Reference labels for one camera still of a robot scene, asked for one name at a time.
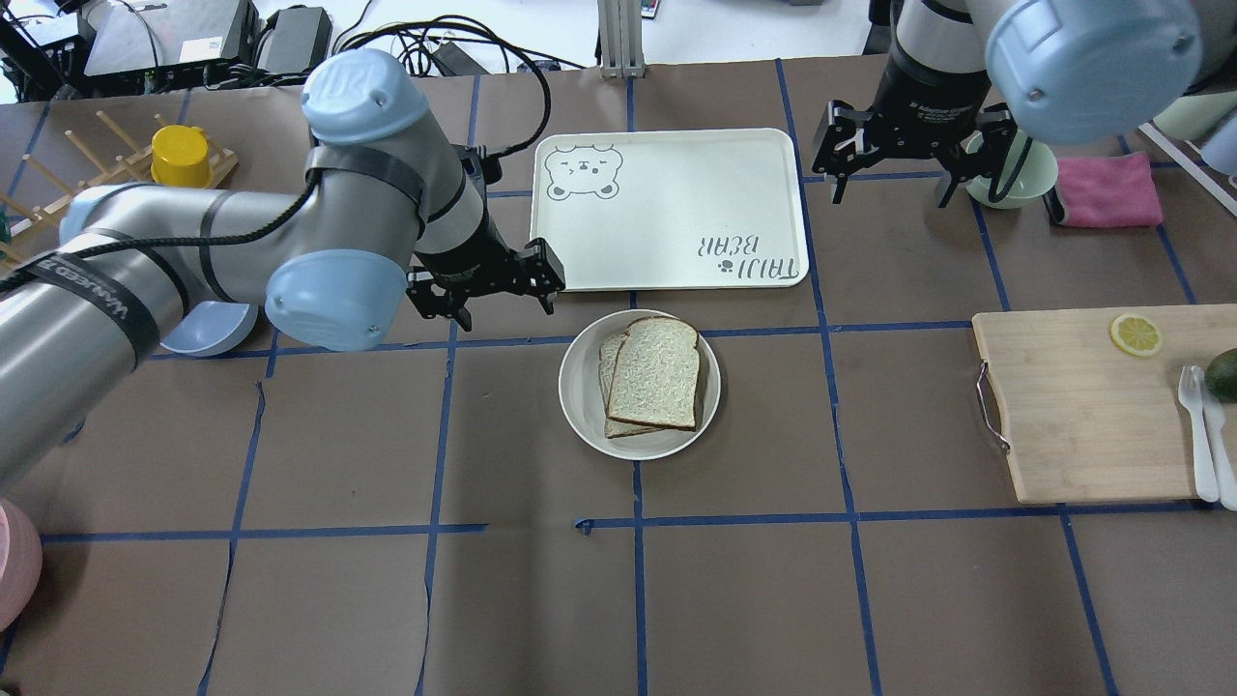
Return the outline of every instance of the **fork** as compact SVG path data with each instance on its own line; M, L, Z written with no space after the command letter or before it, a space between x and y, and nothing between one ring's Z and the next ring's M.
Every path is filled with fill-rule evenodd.
M1201 381L1202 368L1195 366L1194 380ZM1225 408L1216 399L1216 396L1207 391L1206 386L1199 391L1202 397L1202 420L1207 427L1207 440L1211 443L1211 462L1216 469L1216 480L1220 483L1220 503L1228 511L1237 511L1237 478L1233 477L1233 467L1228 461L1228 451L1221 431L1225 428Z
M1194 366L1181 368L1181 380L1176 386L1176 401L1190 413L1191 439L1194 440L1194 490L1199 498L1207 503L1215 503L1220 499L1220 485L1216 482L1216 469L1211 462L1211 448L1202 422L1202 384L1194 373Z

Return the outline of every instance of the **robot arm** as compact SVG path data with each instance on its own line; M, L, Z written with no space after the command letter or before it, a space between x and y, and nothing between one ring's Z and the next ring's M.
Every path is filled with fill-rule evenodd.
M507 246L480 157L461 162L393 57L332 57L302 104L320 141L302 195L99 187L72 203L58 250L5 281L0 491L203 299L261 302L280 330L336 351L377 344L406 292L465 328L471 295L533 294L553 310L558 260L542 240Z
M891 2L873 2L876 19ZM830 101L813 169L835 183L884 158L935 158L959 183L991 177L1017 129L1049 143L1091 142L1159 114L1237 48L1231 0L905 0L866 111ZM995 84L1007 103L982 109ZM978 151L962 140L980 130Z

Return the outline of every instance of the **bear cartoon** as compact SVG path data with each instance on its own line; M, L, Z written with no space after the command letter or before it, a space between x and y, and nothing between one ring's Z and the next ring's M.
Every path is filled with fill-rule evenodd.
M573 193L594 193L599 198L614 198L618 194L618 167L622 155L610 147L555 147L546 157L546 169L549 172L547 193L554 200L562 200Z

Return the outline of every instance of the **label sticker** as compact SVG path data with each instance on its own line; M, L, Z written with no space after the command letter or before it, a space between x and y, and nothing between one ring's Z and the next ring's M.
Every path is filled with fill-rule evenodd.
M214 61L224 54L224 37L208 36L205 38L193 38L181 45L181 63L195 63L198 61Z

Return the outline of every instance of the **pink cloth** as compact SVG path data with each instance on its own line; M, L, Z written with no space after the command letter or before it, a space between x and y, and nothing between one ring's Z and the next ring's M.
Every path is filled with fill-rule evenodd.
M1061 157L1056 194L1068 226L1154 226L1164 221L1147 152L1124 157Z

